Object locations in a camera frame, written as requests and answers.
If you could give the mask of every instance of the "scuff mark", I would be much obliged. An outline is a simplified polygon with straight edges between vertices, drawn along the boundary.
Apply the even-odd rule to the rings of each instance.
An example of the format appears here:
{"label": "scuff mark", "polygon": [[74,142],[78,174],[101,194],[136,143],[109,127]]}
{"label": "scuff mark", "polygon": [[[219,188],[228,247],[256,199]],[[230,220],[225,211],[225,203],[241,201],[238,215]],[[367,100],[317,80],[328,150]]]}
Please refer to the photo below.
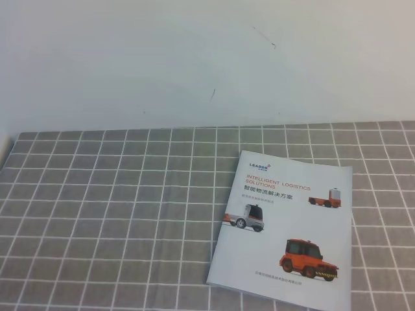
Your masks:
{"label": "scuff mark", "polygon": [[215,92],[216,92],[216,89],[213,90],[213,94],[212,94],[212,96],[210,96],[210,101],[209,102],[212,101],[212,98],[213,98],[213,95],[215,95]]}
{"label": "scuff mark", "polygon": [[269,40],[261,31],[259,31],[259,30],[257,30],[254,26],[252,26],[252,28],[253,29],[255,29],[256,31],[258,31],[258,33],[260,34],[260,35],[262,35],[262,37],[264,37],[264,39],[266,39],[269,43],[271,43],[273,46],[274,46],[274,50],[275,50],[275,48],[277,47],[275,44],[273,44],[272,42],[271,42],[271,40]]}

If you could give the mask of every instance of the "gray checkered tablecloth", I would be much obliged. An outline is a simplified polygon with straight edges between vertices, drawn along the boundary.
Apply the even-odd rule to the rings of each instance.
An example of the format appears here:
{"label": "gray checkered tablecloth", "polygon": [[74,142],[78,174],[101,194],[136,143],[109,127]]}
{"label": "gray checkered tablecloth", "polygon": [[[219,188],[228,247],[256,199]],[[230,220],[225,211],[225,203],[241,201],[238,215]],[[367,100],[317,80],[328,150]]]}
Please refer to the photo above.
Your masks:
{"label": "gray checkered tablecloth", "polygon": [[22,133],[0,310],[305,310],[205,284],[241,150],[353,166],[352,309],[415,311],[415,122]]}

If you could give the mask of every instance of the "brochure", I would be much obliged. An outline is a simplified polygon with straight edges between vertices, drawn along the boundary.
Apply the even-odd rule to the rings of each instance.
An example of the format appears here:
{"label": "brochure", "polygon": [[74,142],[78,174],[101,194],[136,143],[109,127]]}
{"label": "brochure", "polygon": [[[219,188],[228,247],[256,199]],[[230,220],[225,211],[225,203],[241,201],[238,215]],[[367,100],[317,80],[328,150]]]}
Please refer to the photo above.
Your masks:
{"label": "brochure", "polygon": [[207,283],[350,311],[351,167],[242,151]]}

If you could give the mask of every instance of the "red vehicle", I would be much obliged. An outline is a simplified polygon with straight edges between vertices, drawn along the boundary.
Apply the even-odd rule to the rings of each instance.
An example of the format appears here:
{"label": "red vehicle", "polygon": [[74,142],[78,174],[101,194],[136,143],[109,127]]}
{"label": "red vehicle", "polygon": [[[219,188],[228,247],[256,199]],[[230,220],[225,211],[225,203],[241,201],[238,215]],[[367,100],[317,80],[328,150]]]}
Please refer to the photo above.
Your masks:
{"label": "red vehicle", "polygon": [[304,277],[323,277],[330,282],[337,277],[338,267],[323,261],[320,248],[310,241],[287,240],[285,255],[279,261],[285,272],[300,272]]}
{"label": "red vehicle", "polygon": [[318,198],[309,198],[309,202],[313,205],[321,205],[325,207],[340,207],[342,206],[342,201],[340,199],[340,191],[337,188],[333,188],[329,191],[328,199],[318,199]]}

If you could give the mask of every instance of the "vehicle wheel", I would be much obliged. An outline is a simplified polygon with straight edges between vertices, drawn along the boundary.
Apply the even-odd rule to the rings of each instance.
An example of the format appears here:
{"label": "vehicle wheel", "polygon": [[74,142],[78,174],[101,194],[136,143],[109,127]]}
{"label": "vehicle wheel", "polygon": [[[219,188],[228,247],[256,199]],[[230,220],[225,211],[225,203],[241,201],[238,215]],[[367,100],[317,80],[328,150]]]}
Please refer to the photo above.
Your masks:
{"label": "vehicle wheel", "polygon": [[283,262],[283,270],[285,272],[288,272],[288,273],[292,272],[292,262],[291,262],[291,260],[285,260]]}
{"label": "vehicle wheel", "polygon": [[238,228],[244,229],[246,227],[245,219],[238,218],[236,221],[236,225],[238,226]]}
{"label": "vehicle wheel", "polygon": [[316,276],[316,271],[314,270],[313,267],[306,267],[304,272],[305,272],[305,276],[309,277],[310,279],[314,279],[314,277]]}

